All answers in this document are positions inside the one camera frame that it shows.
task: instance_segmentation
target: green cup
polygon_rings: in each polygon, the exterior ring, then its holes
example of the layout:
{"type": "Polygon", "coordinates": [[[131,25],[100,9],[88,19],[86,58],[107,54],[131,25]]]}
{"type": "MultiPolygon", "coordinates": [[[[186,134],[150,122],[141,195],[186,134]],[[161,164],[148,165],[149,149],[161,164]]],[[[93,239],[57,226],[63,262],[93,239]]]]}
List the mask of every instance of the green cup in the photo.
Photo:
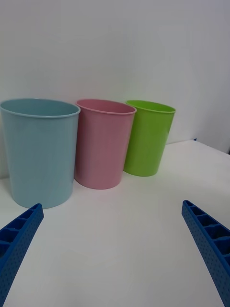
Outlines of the green cup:
{"type": "Polygon", "coordinates": [[[137,112],[129,140],[124,171],[136,176],[157,173],[176,110],[143,100],[128,100],[137,112]]]}

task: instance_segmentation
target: white table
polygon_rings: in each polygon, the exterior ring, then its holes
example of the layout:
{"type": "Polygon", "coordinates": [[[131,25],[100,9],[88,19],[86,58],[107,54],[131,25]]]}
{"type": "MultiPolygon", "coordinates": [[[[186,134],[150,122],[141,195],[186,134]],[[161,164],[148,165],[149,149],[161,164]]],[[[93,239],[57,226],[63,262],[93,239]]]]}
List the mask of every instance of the white table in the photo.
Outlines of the white table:
{"type": "MultiPolygon", "coordinates": [[[[230,156],[180,142],[166,146],[153,177],[123,173],[109,190],[75,182],[66,203],[45,210],[5,306],[223,307],[184,199],[230,228],[230,156]]],[[[1,180],[0,227],[24,210],[1,180]]]]}

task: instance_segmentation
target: light blue cup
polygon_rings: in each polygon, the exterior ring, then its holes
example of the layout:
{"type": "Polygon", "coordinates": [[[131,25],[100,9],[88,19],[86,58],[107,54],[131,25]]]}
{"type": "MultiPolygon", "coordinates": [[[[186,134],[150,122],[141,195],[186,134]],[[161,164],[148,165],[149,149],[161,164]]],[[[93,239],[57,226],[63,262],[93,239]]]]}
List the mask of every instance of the light blue cup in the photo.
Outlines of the light blue cup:
{"type": "Polygon", "coordinates": [[[30,208],[58,206],[72,193],[80,108],[62,101],[0,104],[13,199],[30,208]]]}

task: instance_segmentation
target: cup rim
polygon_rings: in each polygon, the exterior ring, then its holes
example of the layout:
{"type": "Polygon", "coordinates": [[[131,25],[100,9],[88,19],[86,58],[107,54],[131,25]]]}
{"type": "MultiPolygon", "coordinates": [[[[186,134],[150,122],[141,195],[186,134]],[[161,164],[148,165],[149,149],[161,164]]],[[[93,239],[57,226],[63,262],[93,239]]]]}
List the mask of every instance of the cup rim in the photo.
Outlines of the cup rim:
{"type": "Polygon", "coordinates": [[[104,114],[113,114],[113,115],[131,115],[131,114],[135,114],[137,109],[134,106],[130,106],[121,102],[117,102],[114,100],[107,100],[107,99],[95,99],[95,98],[86,98],[86,99],[79,99],[76,103],[75,103],[79,108],[81,109],[85,109],[85,110],[89,110],[92,112],[96,112],[96,113],[104,113],[104,114]],[[110,112],[110,111],[102,111],[102,110],[96,110],[96,109],[92,109],[90,107],[86,107],[86,106],[82,106],[81,104],[79,104],[79,102],[84,102],[84,101],[89,101],[89,100],[94,100],[94,101],[104,101],[104,102],[108,102],[108,103],[115,103],[115,104],[123,104],[125,106],[129,106],[130,107],[130,112],[110,112]]]}
{"type": "Polygon", "coordinates": [[[127,100],[126,103],[129,106],[133,106],[136,109],[140,109],[140,110],[145,110],[145,111],[149,111],[149,112],[154,112],[154,113],[166,113],[166,114],[173,114],[176,112],[176,109],[172,106],[168,106],[168,105],[164,105],[164,104],[159,104],[158,102],[153,102],[153,101],[148,101],[148,100],[139,100],[139,99],[134,99],[134,100],[127,100]],[[160,105],[160,106],[166,106],[169,109],[171,109],[170,111],[160,111],[160,110],[154,110],[154,109],[150,109],[150,108],[145,108],[145,107],[141,107],[141,106],[135,106],[133,104],[130,104],[130,102],[147,102],[150,104],[155,104],[155,105],[160,105]]]}
{"type": "Polygon", "coordinates": [[[18,115],[18,116],[24,116],[24,117],[31,117],[31,118],[66,118],[66,117],[71,117],[71,116],[75,116],[77,114],[80,113],[81,109],[79,108],[79,106],[76,106],[75,104],[71,104],[69,102],[65,102],[65,101],[61,101],[61,100],[55,100],[55,99],[45,99],[45,98],[16,98],[16,99],[7,99],[7,100],[4,100],[0,103],[0,110],[1,111],[4,111],[4,112],[7,112],[7,113],[10,113],[10,114],[14,114],[14,115],[18,115]],[[64,114],[64,115],[33,115],[33,114],[25,114],[25,113],[20,113],[20,112],[14,112],[14,111],[10,111],[10,110],[7,110],[5,108],[3,108],[2,104],[3,103],[7,103],[9,101],[20,101],[20,100],[44,100],[44,101],[52,101],[52,102],[61,102],[63,104],[66,104],[66,105],[71,105],[71,106],[74,106],[76,108],[76,112],[73,112],[73,113],[70,113],[70,114],[64,114]]]}

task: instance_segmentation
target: perforated plastic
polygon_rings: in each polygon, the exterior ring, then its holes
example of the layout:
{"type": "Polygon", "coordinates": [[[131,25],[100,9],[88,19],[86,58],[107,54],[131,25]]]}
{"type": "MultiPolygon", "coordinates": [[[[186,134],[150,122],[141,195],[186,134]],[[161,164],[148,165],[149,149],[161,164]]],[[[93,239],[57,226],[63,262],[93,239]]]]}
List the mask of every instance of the perforated plastic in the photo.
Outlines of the perforated plastic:
{"type": "Polygon", "coordinates": [[[0,230],[0,307],[43,217],[37,204],[0,230]]]}
{"type": "Polygon", "coordinates": [[[182,216],[225,307],[230,307],[230,231],[189,201],[182,216]]]}

